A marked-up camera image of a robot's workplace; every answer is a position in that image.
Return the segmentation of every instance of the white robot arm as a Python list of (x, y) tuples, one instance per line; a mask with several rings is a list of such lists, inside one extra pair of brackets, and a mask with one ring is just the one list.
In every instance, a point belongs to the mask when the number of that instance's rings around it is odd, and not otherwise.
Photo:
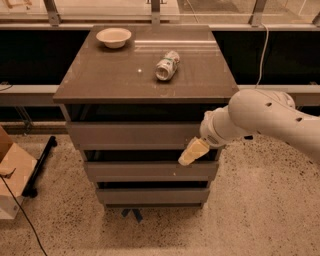
[(224, 108), (207, 111), (200, 126), (201, 138), (194, 138), (179, 158), (189, 165), (233, 139), (263, 134), (285, 141), (320, 164), (320, 118), (295, 109), (290, 95), (257, 89), (241, 90)]

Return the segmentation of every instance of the floor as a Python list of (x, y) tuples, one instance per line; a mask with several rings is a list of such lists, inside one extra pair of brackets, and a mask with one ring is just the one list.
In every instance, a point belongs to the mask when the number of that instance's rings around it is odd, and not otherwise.
[[(49, 135), (11, 135), (38, 158)], [(68, 135), (56, 135), (23, 207), (48, 255), (320, 255), (320, 166), (264, 136), (223, 150), (203, 209), (104, 211)], [(1, 256), (43, 255), (21, 212), (0, 220)]]

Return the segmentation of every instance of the white bowl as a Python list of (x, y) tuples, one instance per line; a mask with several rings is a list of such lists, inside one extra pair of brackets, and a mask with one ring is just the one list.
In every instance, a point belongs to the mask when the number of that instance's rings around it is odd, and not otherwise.
[(107, 28), (97, 34), (97, 39), (112, 49), (124, 46), (130, 37), (131, 32), (124, 28)]

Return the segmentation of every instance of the gray drawer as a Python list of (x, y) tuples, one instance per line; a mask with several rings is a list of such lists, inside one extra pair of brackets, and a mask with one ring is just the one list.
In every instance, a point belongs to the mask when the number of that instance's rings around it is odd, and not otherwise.
[(67, 123), (77, 149), (184, 149), (199, 123)]
[(97, 189), (99, 201), (105, 205), (172, 205), (203, 204), (209, 189)]
[(178, 162), (86, 162), (85, 171), (93, 182), (118, 181), (211, 181), (218, 162), (200, 162), (181, 166)]

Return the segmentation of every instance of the can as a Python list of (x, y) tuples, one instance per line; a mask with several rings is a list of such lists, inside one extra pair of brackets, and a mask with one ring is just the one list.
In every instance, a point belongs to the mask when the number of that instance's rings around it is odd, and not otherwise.
[(156, 66), (156, 76), (159, 80), (168, 81), (178, 68), (180, 56), (176, 51), (167, 52)]

